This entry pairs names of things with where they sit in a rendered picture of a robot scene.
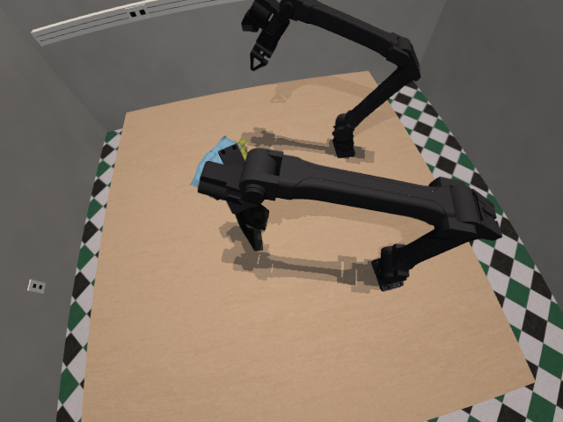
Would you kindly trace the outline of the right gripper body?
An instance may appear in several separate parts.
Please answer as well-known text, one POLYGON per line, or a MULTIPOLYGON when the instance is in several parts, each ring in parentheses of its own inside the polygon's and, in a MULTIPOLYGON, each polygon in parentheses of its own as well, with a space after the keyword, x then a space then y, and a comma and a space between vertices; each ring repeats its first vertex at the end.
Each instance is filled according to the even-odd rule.
MULTIPOLYGON (((269 33, 270 33, 270 30, 268 29, 268 27, 267 27, 267 30, 268 30, 269 33)), ((272 34, 272 37, 271 37, 271 39, 269 40, 269 42, 267 43, 266 47, 263 47, 263 46, 261 46, 258 42, 256 42, 255 45, 254 45, 254 47, 253 47, 253 49, 252 49, 252 51, 251 51, 251 53, 252 53, 253 55, 255 55, 256 57, 258 57, 258 58, 261 59, 261 60, 263 60, 264 55, 260 54, 258 51, 261 50, 262 52, 264 52, 264 53, 266 54, 266 57, 267 57, 267 58, 270 58, 270 57, 272 56, 273 52, 274 52, 275 49, 276 49, 276 46, 277 46, 277 44, 278 44, 279 39, 281 38, 281 36, 279 36, 279 37, 274 36, 273 33, 270 33, 270 34, 272 34)))

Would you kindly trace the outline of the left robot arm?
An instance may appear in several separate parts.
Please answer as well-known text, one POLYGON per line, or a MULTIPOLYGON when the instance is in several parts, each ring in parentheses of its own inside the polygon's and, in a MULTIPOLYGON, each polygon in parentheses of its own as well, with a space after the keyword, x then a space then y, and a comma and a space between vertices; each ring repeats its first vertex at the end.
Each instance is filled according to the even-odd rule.
POLYGON ((459 180, 439 177, 421 186, 313 164, 263 148, 249 150, 245 160, 237 143, 218 154, 223 164, 204 164, 198 193, 221 200, 230 196, 246 207, 275 198, 319 200, 434 225, 408 245, 382 248, 379 261, 371 261, 382 291, 404 286, 399 281, 405 281, 409 270, 422 261, 473 240, 502 238, 494 204, 459 180))

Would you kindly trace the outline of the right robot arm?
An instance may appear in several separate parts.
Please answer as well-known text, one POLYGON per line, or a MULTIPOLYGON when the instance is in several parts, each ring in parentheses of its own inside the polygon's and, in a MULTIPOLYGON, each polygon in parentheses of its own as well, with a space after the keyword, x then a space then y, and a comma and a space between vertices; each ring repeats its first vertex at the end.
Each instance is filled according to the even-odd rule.
POLYGON ((270 33, 282 36, 292 19, 319 26, 368 47, 398 66, 354 109, 337 116, 332 135, 338 158, 355 156, 355 128, 397 91, 421 78, 420 64, 408 38, 388 33, 318 0, 281 0, 280 3, 276 0, 254 0, 248 11, 250 14, 247 12, 241 23, 242 30, 257 33, 261 28, 256 41, 263 47, 271 39, 270 33), (269 22, 272 13, 274 15, 269 22))

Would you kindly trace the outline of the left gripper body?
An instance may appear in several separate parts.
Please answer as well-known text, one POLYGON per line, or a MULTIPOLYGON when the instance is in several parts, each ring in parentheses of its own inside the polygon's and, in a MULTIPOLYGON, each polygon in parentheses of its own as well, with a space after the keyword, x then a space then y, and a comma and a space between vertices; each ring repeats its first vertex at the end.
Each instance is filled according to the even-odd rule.
POLYGON ((241 211, 246 210, 247 208, 249 208, 249 207, 246 207, 246 206, 242 205, 239 201, 237 201, 237 199, 233 199, 233 198, 230 197, 230 196, 228 196, 228 198, 227 198, 226 201, 227 201, 227 203, 228 203, 228 206, 229 206, 229 208, 230 208, 230 211, 231 211, 233 214, 237 214, 237 213, 239 213, 239 212, 241 212, 241 211))

